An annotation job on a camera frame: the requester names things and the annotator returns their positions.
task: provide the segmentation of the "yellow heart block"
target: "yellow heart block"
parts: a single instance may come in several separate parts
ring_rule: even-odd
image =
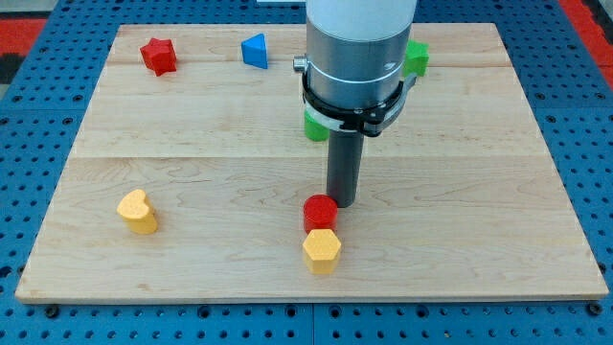
[[[124,196],[117,206],[117,213],[127,227],[137,234],[148,235],[157,230],[157,220],[153,216],[155,210],[143,190],[134,190]]]
[[[330,229],[314,229],[303,242],[303,260],[313,274],[331,274],[341,257],[341,241]]]

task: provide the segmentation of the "yellow hexagon block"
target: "yellow hexagon block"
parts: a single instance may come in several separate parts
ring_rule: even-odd
[[[330,229],[314,229],[303,242],[303,260],[313,274],[331,274],[341,257],[341,241]]]
[[[117,213],[127,227],[137,234],[148,235],[157,230],[157,220],[153,216],[155,210],[143,190],[134,190],[124,196],[117,206]]]

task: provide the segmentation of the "blue pegboard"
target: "blue pegboard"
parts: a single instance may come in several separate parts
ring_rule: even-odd
[[[613,286],[613,93],[554,1],[429,0],[416,22],[494,22]],[[60,0],[0,103],[0,343],[611,343],[613,301],[24,306],[20,270],[123,23],[304,23],[255,0]]]

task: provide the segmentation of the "red star block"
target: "red star block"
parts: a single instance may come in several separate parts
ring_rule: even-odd
[[[169,39],[152,38],[146,46],[141,47],[141,54],[145,66],[155,71],[157,77],[176,71],[176,55]]]

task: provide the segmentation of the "red cylinder block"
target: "red cylinder block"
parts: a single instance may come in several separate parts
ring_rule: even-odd
[[[313,195],[305,201],[305,231],[331,229],[336,231],[336,201],[327,195]]]

